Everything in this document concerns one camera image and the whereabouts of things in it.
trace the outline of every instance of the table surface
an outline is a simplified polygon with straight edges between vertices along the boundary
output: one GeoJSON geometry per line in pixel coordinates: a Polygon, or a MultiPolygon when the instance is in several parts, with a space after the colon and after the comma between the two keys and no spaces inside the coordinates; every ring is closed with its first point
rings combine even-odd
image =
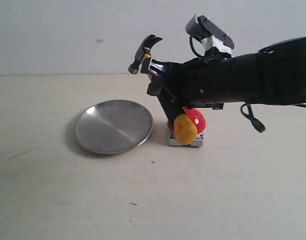
{"type": "Polygon", "coordinates": [[[169,147],[143,75],[0,77],[0,240],[306,239],[306,108],[201,110],[206,145],[169,147]],[[77,117],[111,99],[154,129],[114,156],[80,148],[77,117]]]}

